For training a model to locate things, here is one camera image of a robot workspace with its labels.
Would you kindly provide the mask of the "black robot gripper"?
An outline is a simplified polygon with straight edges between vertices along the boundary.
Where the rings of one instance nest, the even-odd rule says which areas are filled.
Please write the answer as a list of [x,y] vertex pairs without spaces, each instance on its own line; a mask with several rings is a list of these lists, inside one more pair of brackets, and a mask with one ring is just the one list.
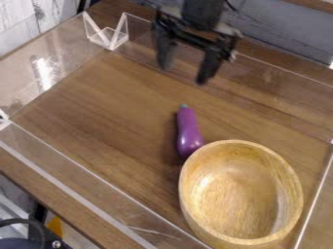
[[214,77],[224,60],[233,56],[241,32],[220,18],[230,7],[227,0],[154,0],[156,11],[156,61],[168,70],[174,61],[176,42],[182,41],[204,51],[196,84]]

